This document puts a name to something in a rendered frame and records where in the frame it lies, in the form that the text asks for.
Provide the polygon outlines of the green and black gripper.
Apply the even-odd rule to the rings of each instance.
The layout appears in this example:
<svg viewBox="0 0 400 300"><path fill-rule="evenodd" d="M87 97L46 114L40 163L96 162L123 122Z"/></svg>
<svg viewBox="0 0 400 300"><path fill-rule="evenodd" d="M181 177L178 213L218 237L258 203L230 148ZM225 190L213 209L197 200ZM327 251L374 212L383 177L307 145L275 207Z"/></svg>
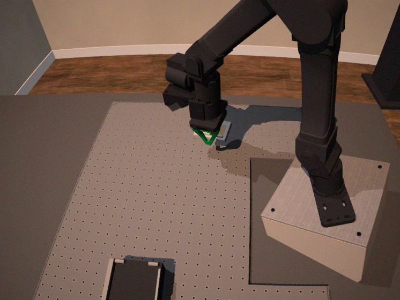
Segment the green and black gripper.
<svg viewBox="0 0 400 300"><path fill-rule="evenodd" d="M227 115L226 106L228 106L228 102L226 100L221 100L221 94L218 98L211 102L203 102L196 97L197 101L204 103L205 120L202 121L191 118L189 122L192 130L197 133L207 145L212 145ZM207 132L212 135L210 140L207 140L203 132Z"/></svg>

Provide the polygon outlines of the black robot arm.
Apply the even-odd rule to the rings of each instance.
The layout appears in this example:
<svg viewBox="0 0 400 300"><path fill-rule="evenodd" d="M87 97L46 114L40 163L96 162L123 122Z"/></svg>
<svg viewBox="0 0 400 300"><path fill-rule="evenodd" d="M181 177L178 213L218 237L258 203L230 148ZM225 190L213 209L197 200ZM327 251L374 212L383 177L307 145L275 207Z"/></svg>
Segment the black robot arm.
<svg viewBox="0 0 400 300"><path fill-rule="evenodd" d="M177 52L166 61L170 83L163 92L165 105L171 111L189 105L190 118L204 121L204 103L196 97L210 102L220 96L216 69L224 57L279 16L292 41L298 42L301 60L302 119L295 154L309 173L325 228L355 221L335 126L338 55L347 7L347 0L241 0L185 54Z"/></svg>

